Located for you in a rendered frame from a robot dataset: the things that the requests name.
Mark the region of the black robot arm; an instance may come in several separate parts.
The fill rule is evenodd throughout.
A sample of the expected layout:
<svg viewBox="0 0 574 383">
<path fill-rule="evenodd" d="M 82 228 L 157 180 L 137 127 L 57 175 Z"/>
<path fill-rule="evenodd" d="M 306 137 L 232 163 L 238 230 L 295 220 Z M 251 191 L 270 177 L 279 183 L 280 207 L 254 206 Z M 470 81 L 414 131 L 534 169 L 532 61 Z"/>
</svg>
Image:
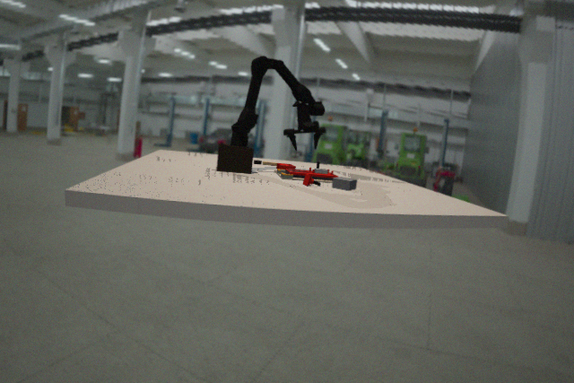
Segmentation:
<svg viewBox="0 0 574 383">
<path fill-rule="evenodd" d="M 292 106 L 297 107 L 298 117 L 322 116 L 325 112 L 322 102 L 314 101 L 310 90 L 299 83 L 287 66 L 284 65 L 282 60 L 269 59 L 265 56 L 255 58 L 251 64 L 252 75 L 245 107 L 239 115 L 238 122 L 231 126 L 231 130 L 233 132 L 230 145 L 246 147 L 248 144 L 247 135 L 250 129 L 257 124 L 257 99 L 261 82 L 267 69 L 275 69 L 275 71 L 291 87 L 292 95 L 297 100 Z M 319 128 L 318 121 L 312 123 L 311 120 L 307 122 L 302 119 L 300 122 L 300 130 L 304 130 L 306 133 L 315 132 L 316 128 Z"/>
</svg>

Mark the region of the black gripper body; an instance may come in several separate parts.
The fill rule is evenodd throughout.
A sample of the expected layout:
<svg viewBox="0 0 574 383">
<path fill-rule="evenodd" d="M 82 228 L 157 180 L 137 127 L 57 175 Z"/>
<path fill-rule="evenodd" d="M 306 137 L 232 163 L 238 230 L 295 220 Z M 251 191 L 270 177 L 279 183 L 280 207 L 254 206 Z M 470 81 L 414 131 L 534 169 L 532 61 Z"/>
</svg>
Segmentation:
<svg viewBox="0 0 574 383">
<path fill-rule="evenodd" d="M 305 117 L 298 117 L 298 130 L 294 130 L 294 128 L 291 129 L 284 129 L 283 130 L 283 135 L 294 135 L 294 134 L 300 134 L 300 133 L 306 133 L 303 131 L 300 131 L 300 122 L 301 120 L 304 119 L 304 121 L 309 121 L 311 120 L 310 116 L 305 116 Z M 323 134 L 326 133 L 326 129 L 322 126 L 320 126 L 319 128 L 316 128 L 315 134 Z"/>
</svg>

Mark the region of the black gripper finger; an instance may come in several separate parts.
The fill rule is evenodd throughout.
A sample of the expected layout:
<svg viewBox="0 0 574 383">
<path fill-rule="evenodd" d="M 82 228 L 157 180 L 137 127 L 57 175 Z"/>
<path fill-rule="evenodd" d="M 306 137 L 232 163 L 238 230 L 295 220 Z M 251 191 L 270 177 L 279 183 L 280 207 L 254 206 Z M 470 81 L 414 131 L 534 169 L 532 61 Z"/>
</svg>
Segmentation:
<svg viewBox="0 0 574 383">
<path fill-rule="evenodd" d="M 314 134 L 314 147 L 315 147 L 315 149 L 317 149 L 317 143 L 318 143 L 318 140 L 319 140 L 321 135 L 323 135 L 323 134 Z"/>
<path fill-rule="evenodd" d="M 294 147 L 295 151 L 297 151 L 296 135 L 290 135 L 290 136 L 287 135 L 287 137 L 290 138 L 290 140 L 291 140 L 291 142 L 292 142 L 292 144 L 293 144 L 293 147 Z"/>
</svg>

